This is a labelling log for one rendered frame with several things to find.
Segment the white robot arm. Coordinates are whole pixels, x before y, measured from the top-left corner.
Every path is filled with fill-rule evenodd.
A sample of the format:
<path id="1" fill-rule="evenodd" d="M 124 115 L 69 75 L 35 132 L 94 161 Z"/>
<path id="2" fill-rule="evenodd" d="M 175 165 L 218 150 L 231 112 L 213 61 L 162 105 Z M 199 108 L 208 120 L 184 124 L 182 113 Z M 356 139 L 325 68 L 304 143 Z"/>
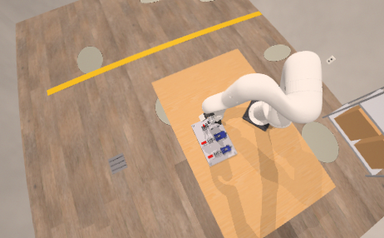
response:
<path id="1" fill-rule="evenodd" d="M 242 76 L 224 92 L 206 98 L 200 121 L 223 115 L 226 109 L 249 101 L 249 118 L 257 125 L 286 128 L 292 121 L 310 123 L 322 111 L 322 65 L 314 52 L 297 52 L 284 63 L 280 87 L 269 76 L 251 73 Z M 262 105 L 261 105 L 262 104 Z M 268 111 L 269 105 L 269 111 Z M 260 123 L 260 124 L 259 124 Z"/>

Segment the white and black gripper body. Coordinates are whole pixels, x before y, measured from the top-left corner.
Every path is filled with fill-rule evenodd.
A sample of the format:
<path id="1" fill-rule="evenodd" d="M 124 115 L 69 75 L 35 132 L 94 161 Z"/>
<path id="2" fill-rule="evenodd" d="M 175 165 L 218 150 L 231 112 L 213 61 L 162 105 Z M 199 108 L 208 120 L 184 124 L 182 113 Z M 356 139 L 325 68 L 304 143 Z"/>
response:
<path id="1" fill-rule="evenodd" d="M 216 121 L 219 121 L 220 119 L 221 120 L 223 120 L 223 118 L 224 118 L 224 115 L 219 115 L 219 116 L 216 116 L 215 114 L 213 115 L 214 116 L 214 119 L 216 120 Z"/>

